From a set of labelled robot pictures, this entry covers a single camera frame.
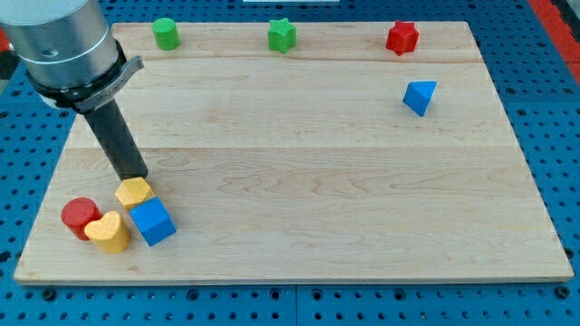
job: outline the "blue pegboard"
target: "blue pegboard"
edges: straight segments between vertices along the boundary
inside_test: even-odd
[[[571,263],[580,261],[580,89],[525,0],[101,0],[110,22],[467,21]],[[439,286],[21,287],[12,279],[74,114],[19,67],[0,97],[0,325],[580,324],[580,282]]]

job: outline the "wooden cutting board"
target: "wooden cutting board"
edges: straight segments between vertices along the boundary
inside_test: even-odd
[[[145,69],[118,96],[178,233],[102,254],[60,222],[90,197],[119,210],[119,181],[77,117],[15,272],[22,284],[493,283],[573,271],[469,27],[418,23],[414,53],[385,50],[392,23],[116,24]],[[428,113],[407,82],[438,82]]]

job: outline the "green star block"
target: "green star block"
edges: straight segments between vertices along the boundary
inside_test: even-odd
[[[286,53],[296,46],[296,27],[288,22],[288,18],[270,21],[268,30],[268,49]]]

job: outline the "wood grain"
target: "wood grain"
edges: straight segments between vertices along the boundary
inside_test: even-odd
[[[58,222],[86,196],[122,210],[109,162],[77,118],[14,275],[23,284],[490,283],[573,271],[465,23],[180,24],[177,51],[116,24],[146,69],[118,99],[178,233],[123,254]],[[433,79],[425,118],[401,104]]]

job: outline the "yellow heart block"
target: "yellow heart block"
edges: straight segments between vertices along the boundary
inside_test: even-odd
[[[84,233],[107,254],[122,253],[129,244],[131,231],[119,212],[107,212],[100,220],[90,222]]]
[[[135,206],[140,205],[153,197],[153,189],[142,177],[125,179],[121,182],[115,196],[125,209],[132,210]]]

